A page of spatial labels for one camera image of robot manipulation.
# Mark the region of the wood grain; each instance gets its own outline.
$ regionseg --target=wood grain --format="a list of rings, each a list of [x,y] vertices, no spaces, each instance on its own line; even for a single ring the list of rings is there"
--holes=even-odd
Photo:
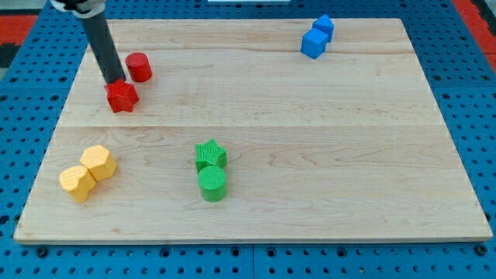
[[[154,76],[113,114],[91,51],[15,232],[21,243],[393,243],[492,236],[397,19],[113,21]],[[194,144],[228,150],[228,195],[200,197]],[[58,185],[87,146],[118,163],[83,205]]]

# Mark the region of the yellow hexagon block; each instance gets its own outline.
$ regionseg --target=yellow hexagon block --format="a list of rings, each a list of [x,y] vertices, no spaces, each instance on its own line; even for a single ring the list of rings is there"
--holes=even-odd
[[[79,161],[90,170],[96,181],[111,177],[117,168],[110,151],[101,145],[87,148]]]
[[[60,185],[76,202],[84,202],[96,180],[86,167],[76,166],[60,173]]]

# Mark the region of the blue block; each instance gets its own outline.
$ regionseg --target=blue block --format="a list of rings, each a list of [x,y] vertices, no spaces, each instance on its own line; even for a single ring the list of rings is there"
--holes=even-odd
[[[334,23],[327,15],[323,15],[315,20],[312,24],[312,28],[319,29],[320,31],[327,34],[327,36],[329,36],[328,42],[332,40],[332,34],[334,33]]]
[[[326,51],[326,44],[329,36],[324,32],[312,28],[305,35],[301,41],[301,52],[307,56],[316,59],[324,51]]]

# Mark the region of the green cylinder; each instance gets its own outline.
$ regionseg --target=green cylinder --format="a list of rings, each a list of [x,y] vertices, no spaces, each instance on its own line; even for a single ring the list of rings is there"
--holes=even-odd
[[[209,166],[201,169],[198,183],[201,196],[207,202],[218,202],[227,194],[226,173],[221,167]]]

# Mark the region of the green star block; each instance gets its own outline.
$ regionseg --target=green star block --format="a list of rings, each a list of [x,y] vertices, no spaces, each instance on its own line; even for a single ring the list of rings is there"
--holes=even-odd
[[[217,166],[203,168],[198,174],[201,197],[207,202],[218,202],[227,194],[226,173]]]
[[[217,145],[215,139],[207,143],[196,144],[196,171],[199,173],[204,167],[217,166],[225,167],[227,165],[227,152]]]

